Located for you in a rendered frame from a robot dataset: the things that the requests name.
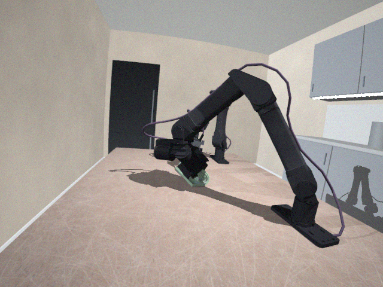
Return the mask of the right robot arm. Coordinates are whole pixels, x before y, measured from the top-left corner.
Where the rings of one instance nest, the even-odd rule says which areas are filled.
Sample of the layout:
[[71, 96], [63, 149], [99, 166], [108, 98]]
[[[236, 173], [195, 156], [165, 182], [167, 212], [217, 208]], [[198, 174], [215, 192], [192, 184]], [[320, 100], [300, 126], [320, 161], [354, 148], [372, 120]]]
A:
[[[224, 159], [224, 152], [225, 149], [227, 149], [226, 118], [230, 105], [217, 115], [215, 132], [212, 136], [212, 145], [215, 147], [215, 154], [210, 155], [210, 157], [218, 164], [229, 164], [229, 162]], [[200, 147], [201, 145], [204, 145], [204, 142], [205, 141], [199, 142], [194, 140], [191, 144], [193, 146]]]

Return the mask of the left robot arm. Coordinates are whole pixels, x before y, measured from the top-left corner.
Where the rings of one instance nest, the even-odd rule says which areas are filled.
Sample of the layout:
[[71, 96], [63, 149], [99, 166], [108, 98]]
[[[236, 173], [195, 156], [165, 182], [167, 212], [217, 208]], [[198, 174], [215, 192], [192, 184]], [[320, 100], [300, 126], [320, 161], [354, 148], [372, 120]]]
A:
[[[270, 84], [238, 69], [197, 108], [181, 117], [171, 129], [173, 139], [156, 139], [154, 156], [159, 160], [190, 164], [195, 153], [188, 143], [206, 124], [231, 103], [245, 95], [261, 118], [286, 171], [287, 180], [296, 195], [293, 207], [272, 205], [271, 210], [319, 248], [339, 244], [339, 239], [315, 223], [318, 200], [317, 182], [281, 113]], [[173, 141], [174, 140], [174, 141]], [[292, 212], [291, 212], [292, 210]]]

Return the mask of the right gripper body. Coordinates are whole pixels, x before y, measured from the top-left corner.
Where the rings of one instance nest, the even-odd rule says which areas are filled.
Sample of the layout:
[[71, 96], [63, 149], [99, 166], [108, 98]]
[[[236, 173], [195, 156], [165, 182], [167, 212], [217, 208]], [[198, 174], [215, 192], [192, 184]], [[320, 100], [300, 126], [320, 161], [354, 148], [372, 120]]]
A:
[[[201, 142], [201, 140], [199, 140], [198, 138], [195, 138], [195, 137], [194, 137], [194, 140]], [[202, 152], [202, 148], [193, 146], [191, 143], [188, 143], [188, 144], [190, 145], [190, 147], [192, 148], [193, 151], [199, 149]]]

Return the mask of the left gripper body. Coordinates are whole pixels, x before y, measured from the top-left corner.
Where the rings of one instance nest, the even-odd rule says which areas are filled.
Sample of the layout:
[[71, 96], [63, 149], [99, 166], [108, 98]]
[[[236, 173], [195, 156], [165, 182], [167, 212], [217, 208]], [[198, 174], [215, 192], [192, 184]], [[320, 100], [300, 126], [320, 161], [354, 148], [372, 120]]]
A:
[[195, 158], [190, 164], [182, 164], [178, 165], [180, 171], [184, 174], [184, 176], [189, 179], [189, 177], [195, 177], [202, 169], [207, 166], [207, 157], [199, 150], [195, 150]]

